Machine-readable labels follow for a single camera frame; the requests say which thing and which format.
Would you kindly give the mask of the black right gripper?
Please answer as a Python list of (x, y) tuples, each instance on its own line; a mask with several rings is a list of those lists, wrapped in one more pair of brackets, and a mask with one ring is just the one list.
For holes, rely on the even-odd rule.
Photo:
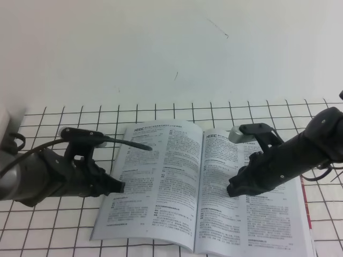
[(230, 197), (260, 195), (295, 178), (295, 141), (262, 148), (249, 156), (249, 164), (229, 179)]

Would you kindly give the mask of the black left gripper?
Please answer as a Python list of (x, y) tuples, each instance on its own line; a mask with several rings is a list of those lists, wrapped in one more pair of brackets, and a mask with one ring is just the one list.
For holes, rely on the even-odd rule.
[(63, 156), (51, 149), (40, 152), (49, 180), (43, 197), (79, 196), (99, 197), (123, 193), (125, 183), (99, 167), (93, 160), (94, 146), (69, 144)]

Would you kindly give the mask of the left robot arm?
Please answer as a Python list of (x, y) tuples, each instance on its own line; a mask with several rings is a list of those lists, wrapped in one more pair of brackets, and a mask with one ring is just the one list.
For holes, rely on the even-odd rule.
[(93, 160), (96, 147), (117, 140), (101, 132), (67, 127), (60, 139), (21, 154), (23, 145), (1, 146), (1, 200), (34, 207), (49, 197), (98, 197), (122, 193), (125, 183), (111, 177)]

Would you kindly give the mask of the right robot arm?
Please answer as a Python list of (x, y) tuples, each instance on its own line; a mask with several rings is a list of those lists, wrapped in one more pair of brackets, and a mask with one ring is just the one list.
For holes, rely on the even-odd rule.
[(256, 141), (261, 148), (229, 179), (227, 192), (232, 198), (260, 195), (311, 169), (324, 170), (320, 176), (307, 179), (316, 182), (330, 174), (333, 163), (342, 163), (342, 112), (336, 107), (321, 111), (303, 132), (288, 141), (265, 123), (235, 126), (228, 139), (235, 144)]

